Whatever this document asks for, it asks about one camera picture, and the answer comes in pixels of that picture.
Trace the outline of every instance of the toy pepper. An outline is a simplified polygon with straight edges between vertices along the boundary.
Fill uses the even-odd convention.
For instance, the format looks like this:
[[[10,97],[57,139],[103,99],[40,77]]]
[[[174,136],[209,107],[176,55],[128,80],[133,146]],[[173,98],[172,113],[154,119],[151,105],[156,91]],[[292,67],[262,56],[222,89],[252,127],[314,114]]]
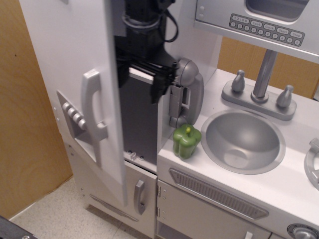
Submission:
[[[183,124],[173,133],[174,154],[181,159],[187,159],[194,153],[201,140],[201,133],[190,124]]]

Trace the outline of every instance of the gray telephone handset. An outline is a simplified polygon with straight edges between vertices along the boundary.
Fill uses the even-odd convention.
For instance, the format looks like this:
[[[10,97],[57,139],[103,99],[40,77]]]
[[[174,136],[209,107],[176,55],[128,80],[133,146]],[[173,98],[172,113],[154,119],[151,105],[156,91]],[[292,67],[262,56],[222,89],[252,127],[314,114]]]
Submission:
[[[177,75],[176,84],[170,87],[169,102],[169,124],[174,128],[184,123],[195,124],[204,97],[204,80],[194,62],[182,58]]]

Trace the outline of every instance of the toy sink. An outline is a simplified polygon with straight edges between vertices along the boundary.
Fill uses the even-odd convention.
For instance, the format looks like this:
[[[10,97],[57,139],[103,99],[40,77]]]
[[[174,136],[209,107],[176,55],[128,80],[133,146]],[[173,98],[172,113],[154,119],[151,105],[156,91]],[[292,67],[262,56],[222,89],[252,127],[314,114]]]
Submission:
[[[209,117],[201,129],[202,146],[219,166],[240,174],[261,174],[277,167],[285,140],[268,119],[243,110]]]

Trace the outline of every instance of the play kitchen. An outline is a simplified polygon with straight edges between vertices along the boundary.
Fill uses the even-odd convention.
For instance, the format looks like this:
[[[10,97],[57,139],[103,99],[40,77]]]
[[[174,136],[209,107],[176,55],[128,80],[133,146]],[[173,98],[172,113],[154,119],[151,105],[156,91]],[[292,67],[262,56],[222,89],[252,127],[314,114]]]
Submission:
[[[277,52],[319,63],[317,1],[20,3],[85,202],[151,238],[319,239],[319,104],[268,86]],[[221,35],[267,48],[256,82]]]

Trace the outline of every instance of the faucet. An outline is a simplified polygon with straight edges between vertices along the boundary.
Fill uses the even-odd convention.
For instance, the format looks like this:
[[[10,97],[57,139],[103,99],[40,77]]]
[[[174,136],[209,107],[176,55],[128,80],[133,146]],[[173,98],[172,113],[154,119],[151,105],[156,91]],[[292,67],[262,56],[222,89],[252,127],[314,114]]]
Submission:
[[[273,72],[278,52],[267,49],[261,64],[254,90],[251,94],[253,101],[263,103],[268,100],[267,87]]]
[[[255,86],[245,84],[245,72],[239,70],[235,79],[226,83],[222,98],[280,120],[291,120],[297,108],[296,102],[292,100],[293,86],[286,86],[279,95],[267,92],[277,55],[277,51],[267,49]]]

